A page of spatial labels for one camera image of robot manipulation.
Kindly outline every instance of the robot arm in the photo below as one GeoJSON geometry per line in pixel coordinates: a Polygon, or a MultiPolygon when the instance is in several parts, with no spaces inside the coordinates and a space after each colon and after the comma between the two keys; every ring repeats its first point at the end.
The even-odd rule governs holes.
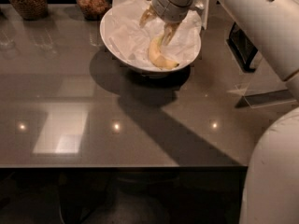
{"type": "MultiPolygon", "coordinates": [[[[299,101],[299,0],[218,0],[299,101]]],[[[169,43],[192,0],[152,0],[169,43]]]]}
{"type": "MultiPolygon", "coordinates": [[[[185,18],[191,1],[152,0],[151,10],[166,22],[164,35],[185,18]]],[[[299,0],[218,1],[299,101],[299,0]]],[[[299,108],[275,122],[254,149],[240,223],[299,223],[298,114],[299,108]]]]}

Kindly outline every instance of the white bowl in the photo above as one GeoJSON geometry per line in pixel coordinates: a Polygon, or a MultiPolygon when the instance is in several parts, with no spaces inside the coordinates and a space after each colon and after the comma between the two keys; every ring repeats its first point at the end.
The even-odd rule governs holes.
{"type": "Polygon", "coordinates": [[[199,36],[201,20],[198,14],[196,14],[196,17],[194,17],[194,14],[189,18],[187,16],[188,19],[186,18],[179,26],[173,40],[166,47],[166,49],[168,49],[166,53],[168,52],[168,54],[171,55],[171,44],[173,43],[177,45],[177,48],[175,48],[175,45],[173,47],[174,52],[176,50],[176,53],[180,54],[179,60],[178,58],[175,58],[175,60],[179,62],[179,66],[172,70],[160,69],[150,63],[148,59],[148,47],[150,40],[163,31],[164,23],[160,19],[156,19],[150,21],[143,29],[138,26],[141,14],[148,5],[148,1],[130,0],[128,3],[124,2],[121,5],[113,7],[101,20],[100,35],[108,50],[132,70],[148,77],[165,77],[172,72],[185,68],[198,56],[201,48],[201,40],[199,36]],[[141,40],[140,44],[143,46],[143,49],[141,49],[140,46],[135,46],[134,49],[130,50],[132,54],[128,56],[128,50],[126,50],[126,52],[123,52],[123,50],[127,49],[125,47],[125,42],[128,42],[128,46],[130,46],[129,41],[132,36],[129,33],[132,30],[134,30],[134,35],[138,35],[137,39],[139,42],[141,40]]]}

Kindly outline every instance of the countertop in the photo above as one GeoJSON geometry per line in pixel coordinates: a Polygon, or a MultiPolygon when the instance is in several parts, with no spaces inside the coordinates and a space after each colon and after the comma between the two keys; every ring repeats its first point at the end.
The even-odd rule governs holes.
{"type": "Polygon", "coordinates": [[[23,21],[0,5],[1,167],[247,166],[263,132],[296,102],[251,108],[250,79],[225,43],[233,21],[211,0],[201,55],[142,77],[105,48],[99,21],[49,5],[23,21]]]}

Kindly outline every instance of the gray countertop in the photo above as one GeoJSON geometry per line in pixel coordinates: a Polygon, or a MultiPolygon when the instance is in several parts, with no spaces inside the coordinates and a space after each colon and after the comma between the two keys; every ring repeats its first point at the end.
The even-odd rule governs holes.
{"type": "Polygon", "coordinates": [[[41,21],[1,5],[0,166],[247,166],[297,103],[241,105],[234,90],[251,74],[226,45],[233,21],[214,2],[202,58],[163,79],[112,57],[76,5],[49,5],[41,21]]]}

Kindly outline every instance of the dark floor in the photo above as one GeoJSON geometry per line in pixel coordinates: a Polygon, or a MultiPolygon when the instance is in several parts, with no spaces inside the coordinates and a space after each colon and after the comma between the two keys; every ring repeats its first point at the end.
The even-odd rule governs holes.
{"type": "Polygon", "coordinates": [[[2,169],[0,223],[236,224],[245,169],[2,169]]]}

